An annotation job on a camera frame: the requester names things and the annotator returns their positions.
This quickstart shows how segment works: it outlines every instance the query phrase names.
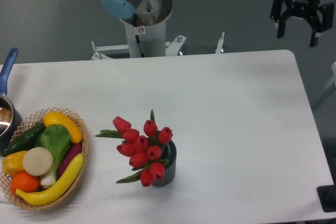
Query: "black cable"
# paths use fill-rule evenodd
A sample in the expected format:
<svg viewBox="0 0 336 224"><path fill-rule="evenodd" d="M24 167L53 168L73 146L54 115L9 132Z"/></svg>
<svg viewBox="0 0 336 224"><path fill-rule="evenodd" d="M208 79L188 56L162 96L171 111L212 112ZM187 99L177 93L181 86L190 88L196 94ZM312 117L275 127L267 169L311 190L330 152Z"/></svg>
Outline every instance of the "black cable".
<svg viewBox="0 0 336 224"><path fill-rule="evenodd" d="M136 26L137 26L137 25L136 25L136 24L137 24L137 19L138 19L138 16L137 16L136 13L134 13L134 14L133 14L133 27L136 27ZM139 50L140 50L141 58L144 58L145 55L144 55L144 53L143 53L143 51L142 51L142 49L141 49L141 46L140 46L140 38L139 38L139 35L138 35L138 34L135 36L135 40L136 40L136 43L138 43L138 45L139 45Z"/></svg>

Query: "yellow bell pepper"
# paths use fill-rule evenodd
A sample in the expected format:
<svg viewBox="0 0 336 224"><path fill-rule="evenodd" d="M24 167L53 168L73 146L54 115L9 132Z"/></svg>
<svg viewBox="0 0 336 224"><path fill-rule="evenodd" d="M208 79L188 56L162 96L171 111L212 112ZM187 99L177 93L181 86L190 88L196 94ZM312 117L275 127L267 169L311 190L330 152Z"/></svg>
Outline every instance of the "yellow bell pepper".
<svg viewBox="0 0 336 224"><path fill-rule="evenodd" d="M27 151L21 151L6 156L1 162L2 171L11 176L23 172L25 170L23 168L23 157L26 153Z"/></svg>

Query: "tulip bouquet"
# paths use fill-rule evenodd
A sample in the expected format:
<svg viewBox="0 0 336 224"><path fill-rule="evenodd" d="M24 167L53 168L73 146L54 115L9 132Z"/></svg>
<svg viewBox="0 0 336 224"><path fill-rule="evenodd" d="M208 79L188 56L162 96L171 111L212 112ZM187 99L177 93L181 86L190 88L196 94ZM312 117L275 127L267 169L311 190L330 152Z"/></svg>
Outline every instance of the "tulip bouquet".
<svg viewBox="0 0 336 224"><path fill-rule="evenodd" d="M129 157L129 164L132 170L137 172L129 177L118 180L116 183L130 183L140 180L142 186L147 187L153 180L162 180L165 173L165 166L169 164L168 159L163 159L166 145L172 139L172 130L164 127L158 130L155 123L153 110L150 120L143 126L146 135L133 129L131 123L117 116L113 119L113 125L117 130L101 130L97 137L121 138L122 143L117 150L124 156Z"/></svg>

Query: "eggplant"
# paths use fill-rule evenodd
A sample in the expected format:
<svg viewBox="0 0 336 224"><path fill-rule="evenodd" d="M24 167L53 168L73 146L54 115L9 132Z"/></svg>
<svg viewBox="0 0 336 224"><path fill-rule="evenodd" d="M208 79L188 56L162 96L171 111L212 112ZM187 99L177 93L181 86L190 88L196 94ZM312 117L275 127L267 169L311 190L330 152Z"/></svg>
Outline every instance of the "eggplant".
<svg viewBox="0 0 336 224"><path fill-rule="evenodd" d="M82 145L75 144L73 145L65 158L63 159L62 163L58 166L57 175L58 177L62 176L68 165L70 164L71 160L76 157L79 153L82 153Z"/></svg>

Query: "red tulip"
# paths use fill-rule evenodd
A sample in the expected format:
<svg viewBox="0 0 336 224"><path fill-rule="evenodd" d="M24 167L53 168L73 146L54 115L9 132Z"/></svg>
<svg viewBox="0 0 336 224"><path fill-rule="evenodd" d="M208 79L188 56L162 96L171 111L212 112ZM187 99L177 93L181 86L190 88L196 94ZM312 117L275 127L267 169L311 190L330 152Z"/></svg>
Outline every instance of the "red tulip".
<svg viewBox="0 0 336 224"><path fill-rule="evenodd" d="M129 164L134 168L141 168L146 165L147 161L148 158L145 152L137 152L131 156Z"/></svg>
<svg viewBox="0 0 336 224"><path fill-rule="evenodd" d="M159 132L157 139L161 144L166 144L172 139L172 136L172 130L169 127L165 127Z"/></svg>
<svg viewBox="0 0 336 224"><path fill-rule="evenodd" d="M146 155L148 159L151 161L158 160L161 154L162 154L161 148L157 145L149 146L146 151Z"/></svg>
<svg viewBox="0 0 336 224"><path fill-rule="evenodd" d="M164 175L164 166L160 162L155 162L149 167L149 172L153 178L162 180Z"/></svg>
<svg viewBox="0 0 336 224"><path fill-rule="evenodd" d="M149 137L154 136L157 130L158 127L153 120L147 120L143 126L143 132Z"/></svg>
<svg viewBox="0 0 336 224"><path fill-rule="evenodd" d="M131 123L124 120L123 118L117 116L115 119L113 119L114 127L117 129L117 131L122 135L126 130L131 128Z"/></svg>
<svg viewBox="0 0 336 224"><path fill-rule="evenodd" d="M142 170L140 173L140 181L143 187L148 187L153 183L153 177L148 169Z"/></svg>
<svg viewBox="0 0 336 224"><path fill-rule="evenodd" d="M145 136L139 136L133 143L136 152L145 152L148 144L148 139Z"/></svg>
<svg viewBox="0 0 336 224"><path fill-rule="evenodd" d="M122 138L129 143L133 143L139 137L139 131L135 129L128 129L122 134Z"/></svg>
<svg viewBox="0 0 336 224"><path fill-rule="evenodd" d="M132 143L123 143L117 146L118 152L126 157L131 157L135 154L135 149Z"/></svg>

